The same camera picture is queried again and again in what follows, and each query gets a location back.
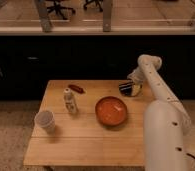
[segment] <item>table top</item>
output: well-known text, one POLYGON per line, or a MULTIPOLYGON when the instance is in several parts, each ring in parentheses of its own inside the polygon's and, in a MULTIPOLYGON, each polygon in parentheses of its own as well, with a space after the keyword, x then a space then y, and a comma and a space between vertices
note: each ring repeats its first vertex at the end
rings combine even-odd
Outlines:
POLYGON ((41 110, 54 113, 56 130, 48 135, 35 125, 24 165, 48 166, 143 166, 143 113, 153 101, 147 84, 137 97, 124 97, 118 85, 126 80, 51 80, 41 110), (74 92, 79 108, 77 115, 68 114, 63 91, 69 84, 85 90, 74 92), (127 106, 127 121, 116 127, 101 125, 95 105, 105 96, 115 96, 127 106))

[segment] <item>sausage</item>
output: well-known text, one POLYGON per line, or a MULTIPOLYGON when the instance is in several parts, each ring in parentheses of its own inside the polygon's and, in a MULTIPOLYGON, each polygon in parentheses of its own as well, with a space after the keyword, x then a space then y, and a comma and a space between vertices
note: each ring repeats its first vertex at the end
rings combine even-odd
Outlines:
POLYGON ((80 93, 80 94, 85 93, 84 90, 83 90, 81 87, 77 86, 77 85, 69 84, 68 87, 69 87, 71 90, 76 91, 76 92, 78 92, 78 93, 80 93))

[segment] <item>paper cup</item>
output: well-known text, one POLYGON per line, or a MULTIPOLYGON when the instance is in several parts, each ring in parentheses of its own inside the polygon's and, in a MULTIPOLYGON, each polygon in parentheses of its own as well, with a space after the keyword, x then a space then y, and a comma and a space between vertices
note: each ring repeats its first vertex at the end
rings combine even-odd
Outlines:
POLYGON ((52 133, 55 129, 55 120, 51 111, 44 110, 38 112, 35 115, 34 122, 36 125, 44 129, 47 133, 52 133))

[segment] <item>tile floor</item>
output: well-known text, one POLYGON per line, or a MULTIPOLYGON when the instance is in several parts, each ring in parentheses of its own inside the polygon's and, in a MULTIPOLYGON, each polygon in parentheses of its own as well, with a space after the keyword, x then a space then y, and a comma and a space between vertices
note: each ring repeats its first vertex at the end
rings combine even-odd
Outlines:
MULTIPOLYGON (((187 152, 195 155, 195 100, 184 100, 193 126, 184 137, 187 152)), ((44 171, 43 167, 23 166, 23 158, 40 101, 0 101, 0 171, 44 171)), ((132 167, 60 167, 56 171, 144 171, 132 167)))
MULTIPOLYGON (((95 5, 83 10, 83 0, 65 1, 65 6, 76 9, 69 21, 55 13, 49 16, 54 26, 101 26, 102 13, 95 5)), ((183 26, 195 11, 195 0, 113 0, 112 26, 183 26)), ((0 26, 40 26, 34 0, 8 0, 0 8, 0 26)))

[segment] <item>wooden bowl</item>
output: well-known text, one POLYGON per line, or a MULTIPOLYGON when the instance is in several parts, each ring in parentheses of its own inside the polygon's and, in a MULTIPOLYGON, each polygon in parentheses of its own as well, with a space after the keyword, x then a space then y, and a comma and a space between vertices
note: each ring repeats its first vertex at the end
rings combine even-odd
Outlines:
POLYGON ((119 125, 127 118, 125 103, 113 96, 100 99, 95 106, 95 112, 99 122, 108 126, 119 125))

